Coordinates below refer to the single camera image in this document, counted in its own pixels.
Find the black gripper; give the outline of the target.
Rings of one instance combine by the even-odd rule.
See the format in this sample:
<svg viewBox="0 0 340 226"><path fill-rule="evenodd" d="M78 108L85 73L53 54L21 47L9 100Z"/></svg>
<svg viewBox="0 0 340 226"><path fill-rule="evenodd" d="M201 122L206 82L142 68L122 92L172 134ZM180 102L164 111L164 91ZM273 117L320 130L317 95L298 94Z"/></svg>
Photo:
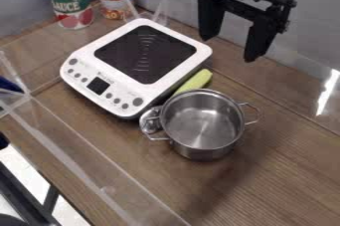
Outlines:
<svg viewBox="0 0 340 226"><path fill-rule="evenodd" d="M266 54L277 34L282 34L289 25L289 13L296 7L294 0L253 0L265 1L265 11L242 3L242 0L197 0L197 28L204 41L216 37L224 18L224 10L237 16L256 16L248 30L244 61L253 62Z"/></svg>

